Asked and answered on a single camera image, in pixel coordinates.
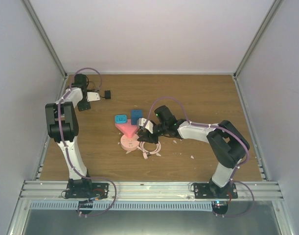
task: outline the blue cube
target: blue cube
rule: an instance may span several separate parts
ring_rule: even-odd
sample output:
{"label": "blue cube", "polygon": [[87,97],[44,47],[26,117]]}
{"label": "blue cube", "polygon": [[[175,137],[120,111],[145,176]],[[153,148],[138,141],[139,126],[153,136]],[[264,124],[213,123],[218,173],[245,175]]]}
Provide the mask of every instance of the blue cube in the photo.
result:
{"label": "blue cube", "polygon": [[143,113],[140,109],[132,109],[131,110],[131,124],[136,125],[138,119],[143,117]]}
{"label": "blue cube", "polygon": [[115,123],[124,124],[127,123],[128,119],[125,114],[120,114],[115,116]]}

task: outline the white wall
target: white wall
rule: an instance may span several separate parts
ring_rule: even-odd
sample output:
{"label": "white wall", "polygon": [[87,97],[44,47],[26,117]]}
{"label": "white wall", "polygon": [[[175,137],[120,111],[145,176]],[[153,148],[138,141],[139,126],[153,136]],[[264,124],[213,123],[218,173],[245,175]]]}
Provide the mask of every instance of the white wall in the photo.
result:
{"label": "white wall", "polygon": [[32,179],[46,130],[45,104],[55,100],[61,80],[21,1],[0,0],[0,235],[23,180]]}
{"label": "white wall", "polygon": [[285,0],[239,81],[271,180],[299,234],[299,0]]}
{"label": "white wall", "polygon": [[273,0],[31,0],[67,72],[233,73]]}

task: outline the pink round base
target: pink round base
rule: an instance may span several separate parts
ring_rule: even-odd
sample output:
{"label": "pink round base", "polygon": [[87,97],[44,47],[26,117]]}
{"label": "pink round base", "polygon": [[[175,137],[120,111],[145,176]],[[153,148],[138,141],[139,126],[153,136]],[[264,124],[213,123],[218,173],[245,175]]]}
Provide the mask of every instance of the pink round base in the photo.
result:
{"label": "pink round base", "polygon": [[139,141],[138,135],[134,135],[132,138],[128,138],[126,135],[121,137],[121,147],[126,151],[134,151],[138,148]]}

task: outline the wooden tabletop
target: wooden tabletop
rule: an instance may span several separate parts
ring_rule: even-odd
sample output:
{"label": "wooden tabletop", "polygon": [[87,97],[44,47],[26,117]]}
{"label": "wooden tabletop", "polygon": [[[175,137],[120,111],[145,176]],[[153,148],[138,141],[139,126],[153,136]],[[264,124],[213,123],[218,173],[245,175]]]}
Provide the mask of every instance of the wooden tabletop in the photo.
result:
{"label": "wooden tabletop", "polygon": [[[99,83],[97,75],[88,75]],[[208,181],[215,172],[216,160],[209,144],[160,137],[161,156],[145,160],[139,150],[126,154],[118,144],[121,133],[115,127],[118,114],[131,117],[132,109],[141,109],[147,117],[152,103],[159,97],[172,96],[185,107],[190,120],[220,123],[229,120],[251,145],[251,158],[236,173],[241,181],[261,181],[258,162],[248,132],[242,107],[231,76],[225,75],[105,75],[101,88],[111,90],[109,100],[91,102],[92,108],[79,112],[78,145],[91,176],[123,181]],[[184,118],[179,105],[169,99],[154,107],[166,105],[177,119]],[[158,122],[154,113],[150,119]],[[145,144],[153,150],[154,144]],[[67,180],[68,168],[58,145],[51,140],[41,180]]]}

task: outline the gray floor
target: gray floor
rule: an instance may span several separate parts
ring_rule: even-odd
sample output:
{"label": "gray floor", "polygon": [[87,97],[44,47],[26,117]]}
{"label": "gray floor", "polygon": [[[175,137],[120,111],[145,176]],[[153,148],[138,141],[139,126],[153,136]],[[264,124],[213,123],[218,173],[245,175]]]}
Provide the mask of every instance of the gray floor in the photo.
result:
{"label": "gray floor", "polygon": [[[229,214],[243,212],[248,202],[231,203]],[[256,203],[248,215],[218,218],[199,211],[109,211],[79,218],[76,211],[32,210],[25,235],[277,235],[271,203]]]}

